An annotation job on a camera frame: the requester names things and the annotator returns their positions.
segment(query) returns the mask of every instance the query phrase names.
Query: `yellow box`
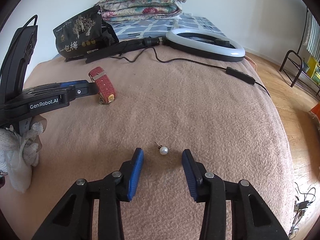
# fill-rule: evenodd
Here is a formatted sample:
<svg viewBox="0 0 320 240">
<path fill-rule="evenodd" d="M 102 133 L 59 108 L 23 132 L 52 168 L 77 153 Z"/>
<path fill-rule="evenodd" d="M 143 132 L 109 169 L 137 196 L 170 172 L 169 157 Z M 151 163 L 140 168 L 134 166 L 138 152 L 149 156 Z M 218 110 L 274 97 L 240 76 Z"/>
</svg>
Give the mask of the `yellow box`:
<svg viewBox="0 0 320 240">
<path fill-rule="evenodd" d="M 312 56 L 310 56 L 307 65 L 309 66 L 309 70 L 307 71 L 307 75 L 312 78 L 315 70 L 316 70 L 316 66 L 319 66 L 319 62 Z"/>
</svg>

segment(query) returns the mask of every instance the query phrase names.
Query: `black cable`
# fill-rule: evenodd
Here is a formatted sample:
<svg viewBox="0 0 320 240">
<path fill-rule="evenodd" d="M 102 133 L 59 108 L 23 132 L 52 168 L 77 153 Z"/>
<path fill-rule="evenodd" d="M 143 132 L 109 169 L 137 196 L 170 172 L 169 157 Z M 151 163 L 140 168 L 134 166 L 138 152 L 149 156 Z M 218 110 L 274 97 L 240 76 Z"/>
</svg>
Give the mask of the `black cable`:
<svg viewBox="0 0 320 240">
<path fill-rule="evenodd" d="M 297 218 L 297 216 L 298 216 L 298 211 L 296 212 L 296 215 L 294 216 L 294 218 L 293 218 L 293 222 L 292 222 L 292 226 L 294 227 L 294 221 L 295 221 L 295 219 Z"/>
<path fill-rule="evenodd" d="M 297 228 L 297 231 L 292 231 L 292 234 L 289 235 L 289 237 L 292 236 L 294 232 L 295 232 L 296 234 L 294 235 L 294 237 L 292 237 L 292 238 L 290 238 L 290 239 L 294 239 L 294 238 L 297 236 L 297 233 L 299 232 L 299 228 Z"/>
<path fill-rule="evenodd" d="M 127 57 L 113 57 L 113 56 L 110 56 L 110 57 L 111 57 L 111 58 L 117 58 L 117 59 L 125 59 L 126 61 L 128 61 L 128 62 L 130 62 L 130 63 L 133 63 L 133 62 L 135 62 L 135 61 L 138 59 L 138 57 L 139 57 L 145 50 L 147 50 L 147 49 L 149 49 L 149 48 L 153 49 L 153 52 L 155 53 L 155 56 L 156 56 L 156 60 L 159 61 L 159 62 L 161 62 L 161 63 L 169 63 L 169 62 L 172 62 L 172 61 L 174 61 L 174 60 L 185 60 L 185 61 L 197 63 L 197 64 L 200 64 L 200 65 L 203 65 L 203 66 L 207 66 L 207 67 L 214 67 L 214 68 L 219 68 L 219 69 L 222 69 L 222 70 L 227 70 L 227 69 L 224 68 L 224 67 L 219 67 L 219 66 L 215 66 L 215 65 L 210 65 L 210 64 L 203 63 L 203 62 L 191 60 L 191 59 L 188 59 L 188 58 L 173 58 L 173 59 L 169 59 L 169 60 L 166 60 L 166 61 L 160 60 L 160 59 L 158 58 L 158 54 L 157 54 L 156 49 L 155 49 L 154 47 L 148 47 L 148 48 L 143 49 L 142 51 L 139 52 L 139 54 L 138 54 L 137 56 L 134 57 L 133 60 L 129 60 Z M 267 90 L 263 85 L 261 85 L 261 84 L 258 83 L 258 82 L 256 82 L 255 84 L 257 84 L 257 85 L 259 85 L 260 87 L 262 87 L 262 88 L 267 92 L 268 96 L 271 97 L 270 94 L 269 94 L 269 92 L 268 92 L 268 90 Z"/>
<path fill-rule="evenodd" d="M 300 213 L 301 215 L 300 215 L 300 217 L 298 218 L 298 221 L 295 222 L 294 226 L 297 226 L 297 225 L 300 223 L 302 217 L 304 216 L 305 210 L 300 210 L 299 213 Z"/>
<path fill-rule="evenodd" d="M 315 196 L 315 194 L 316 194 L 316 188 L 315 188 L 315 187 L 312 187 L 311 189 L 309 189 L 309 191 L 308 191 L 306 194 L 309 194 L 309 192 L 310 192 L 312 189 L 315 190 L 315 193 L 313 194 L 313 197 L 312 197 L 312 199 L 311 199 L 310 202 L 313 202 L 313 201 L 314 201 L 313 198 L 315 198 L 315 200 L 316 200 L 316 196 Z"/>
<path fill-rule="evenodd" d="M 316 195 L 315 195 L 315 194 L 312 194 L 312 193 L 309 193 L 310 190 L 313 189 L 314 187 L 312 187 L 312 188 L 308 191 L 308 193 L 301 193 L 298 184 L 297 184 L 297 187 L 298 187 L 298 191 L 299 191 L 300 194 L 303 194 L 303 195 L 313 195 L 314 198 L 315 198 L 315 200 L 316 200 Z"/>
<path fill-rule="evenodd" d="M 123 50 L 120 52 L 119 56 L 121 56 L 124 53 L 125 48 L 127 47 L 129 41 L 126 41 L 125 46 L 123 48 Z"/>
<path fill-rule="evenodd" d="M 255 82 L 255 84 L 261 86 L 261 87 L 267 92 L 268 96 L 271 97 L 270 94 L 269 94 L 269 92 L 268 92 L 268 90 L 267 90 L 263 85 L 261 85 L 261 84 L 258 83 L 258 82 Z"/>
<path fill-rule="evenodd" d="M 0 77 L 1 77 L 1 75 L 2 75 L 3 66 L 4 66 L 5 62 L 7 61 L 8 57 L 9 57 L 9 55 L 10 55 L 10 53 L 11 53 L 12 48 L 15 46 L 15 44 L 16 44 L 18 38 L 20 37 L 21 33 L 25 30 L 25 28 L 29 25 L 29 23 L 32 22 L 33 19 L 35 20 L 35 22 L 33 23 L 33 25 L 36 25 L 37 20 L 38 20 L 38 15 L 33 15 L 33 16 L 25 23 L 25 25 L 22 26 L 20 32 L 17 34 L 16 38 L 15 38 L 15 39 L 13 40 L 13 42 L 11 43 L 11 45 L 10 45 L 8 51 L 7 51 L 7 54 L 5 54 L 5 57 L 4 57 L 3 62 L 2 62 L 2 66 L 1 66 L 1 69 L 0 69 Z"/>
</svg>

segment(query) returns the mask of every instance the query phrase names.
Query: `wooden floor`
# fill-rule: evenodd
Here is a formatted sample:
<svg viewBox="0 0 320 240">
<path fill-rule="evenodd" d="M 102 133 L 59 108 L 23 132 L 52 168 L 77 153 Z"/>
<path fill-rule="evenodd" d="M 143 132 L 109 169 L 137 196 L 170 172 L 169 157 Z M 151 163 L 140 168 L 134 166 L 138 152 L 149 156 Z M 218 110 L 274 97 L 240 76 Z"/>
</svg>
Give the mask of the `wooden floor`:
<svg viewBox="0 0 320 240">
<path fill-rule="evenodd" d="M 279 72 L 279 66 L 253 54 L 246 55 L 258 65 L 257 73 L 268 89 L 284 125 L 293 160 L 294 181 L 302 193 L 306 193 L 308 188 L 316 188 L 316 200 L 307 208 L 294 238 L 303 240 L 320 215 L 320 138 L 308 114 L 318 101 L 298 86 L 291 88 L 288 85 L 291 82 L 283 72 Z M 296 195 L 303 201 L 302 194 L 296 192 Z M 311 201 L 312 197 L 306 195 L 306 200 Z"/>
</svg>

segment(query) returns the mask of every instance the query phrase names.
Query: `bed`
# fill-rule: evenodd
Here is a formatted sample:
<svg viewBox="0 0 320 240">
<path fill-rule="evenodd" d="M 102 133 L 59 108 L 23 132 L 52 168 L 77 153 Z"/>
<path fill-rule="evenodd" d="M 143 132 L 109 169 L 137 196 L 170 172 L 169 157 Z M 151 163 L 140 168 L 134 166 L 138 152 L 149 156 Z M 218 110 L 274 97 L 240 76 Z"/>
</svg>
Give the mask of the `bed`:
<svg viewBox="0 0 320 240">
<path fill-rule="evenodd" d="M 195 25 L 222 32 L 202 17 L 144 20 L 115 24 L 119 39 L 161 36 L 170 28 Z M 244 59 L 228 63 L 200 58 L 166 46 L 156 47 L 162 60 L 189 58 L 231 66 L 262 83 Z M 129 59 L 137 51 L 126 53 Z M 286 232 L 293 208 L 293 166 L 289 143 L 271 98 L 219 69 L 192 62 L 162 64 L 151 49 L 134 63 L 105 58 L 40 63 L 25 87 L 87 79 L 101 66 L 117 91 L 110 105 L 98 96 L 79 98 L 69 107 L 43 114 L 48 125 L 30 188 L 16 192 L 9 180 L 1 189 L 0 208 L 21 240 L 35 231 L 68 188 L 79 178 L 102 179 L 130 159 L 136 147 L 145 153 L 137 194 L 122 204 L 124 236 L 130 240 L 198 239 L 204 205 L 190 197 L 181 153 L 189 148 L 196 161 L 224 180 L 247 179 L 274 212 Z M 169 149 L 160 155 L 155 141 Z M 231 212 L 227 203 L 227 236 Z M 93 239 L 97 239 L 97 209 Z"/>
<path fill-rule="evenodd" d="M 200 29 L 225 36 L 223 32 L 207 18 L 186 16 L 183 14 L 169 19 L 148 19 L 123 23 L 110 22 L 110 24 L 115 30 L 119 40 L 165 36 L 167 31 L 177 28 Z"/>
</svg>

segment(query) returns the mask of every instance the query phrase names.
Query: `orange object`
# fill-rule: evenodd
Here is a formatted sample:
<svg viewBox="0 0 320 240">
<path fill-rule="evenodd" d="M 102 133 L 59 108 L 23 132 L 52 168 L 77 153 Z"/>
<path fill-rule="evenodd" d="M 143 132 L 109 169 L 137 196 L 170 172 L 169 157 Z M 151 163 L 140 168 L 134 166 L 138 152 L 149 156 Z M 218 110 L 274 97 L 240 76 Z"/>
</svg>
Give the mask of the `orange object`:
<svg viewBox="0 0 320 240">
<path fill-rule="evenodd" d="M 314 113 L 317 117 L 318 117 L 318 119 L 320 120 L 320 103 L 319 104 L 317 104 L 314 108 L 312 108 L 311 110 L 310 110 L 312 113 Z"/>
</svg>

